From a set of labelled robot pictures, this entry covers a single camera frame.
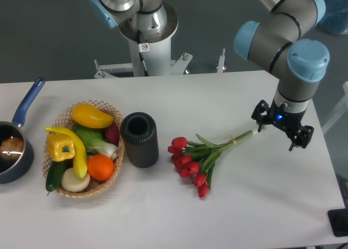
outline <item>saucepan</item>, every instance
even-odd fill
[[[35,81],[18,106],[12,122],[0,121],[0,184],[19,179],[33,163],[34,150],[21,127],[29,106],[44,84],[44,78]]]

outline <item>red tulip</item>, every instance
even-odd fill
[[[209,186],[207,183],[204,183],[203,185],[199,186],[197,189],[198,189],[198,196],[205,197],[209,191]]]
[[[180,160],[180,158],[181,158],[182,156],[183,156],[182,154],[180,154],[180,155],[178,155],[178,154],[173,154],[172,157],[171,157],[171,160],[172,160],[173,163],[175,163],[176,161]]]
[[[183,164],[183,165],[186,165],[190,162],[192,162],[192,157],[190,155],[183,155],[181,158],[180,158],[180,162]]]
[[[197,162],[189,163],[185,169],[190,172],[190,174],[196,174],[200,170],[200,165]]]
[[[179,171],[179,174],[181,177],[191,177],[192,176],[192,174],[189,171],[187,171],[187,169],[181,169]]]
[[[195,177],[194,185],[201,186],[207,181],[206,175],[202,173],[198,173]]]
[[[174,155],[181,155],[183,153],[183,150],[180,147],[169,146],[168,147],[168,152],[172,153]]]
[[[187,139],[184,138],[183,136],[179,136],[172,140],[172,145],[175,147],[180,147],[180,148],[186,147]]]
[[[182,168],[185,167],[185,165],[183,165],[183,164],[180,162],[180,160],[175,161],[175,162],[174,162],[174,166],[175,166],[177,169],[182,169]]]

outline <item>cucumber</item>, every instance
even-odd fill
[[[65,170],[70,167],[72,167],[72,159],[67,159],[62,162],[52,162],[46,178],[46,190],[48,194],[58,188]]]

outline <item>black container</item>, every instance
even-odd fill
[[[121,123],[120,134],[130,162],[140,168],[147,168],[158,160],[156,123],[148,114],[129,114]]]

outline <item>cable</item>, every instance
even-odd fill
[[[136,32],[136,42],[137,42],[138,45],[141,44],[141,42],[140,42],[140,35],[141,35],[141,31],[138,30]],[[144,67],[145,77],[148,77],[148,72],[147,72],[145,61],[144,61],[144,56],[143,56],[142,52],[140,51],[140,48],[139,48],[139,57],[140,57],[140,61],[142,62],[142,66]]]
[[[341,244],[339,247],[337,247],[336,249],[342,249],[343,247],[345,247],[346,245],[348,245],[348,242]]]

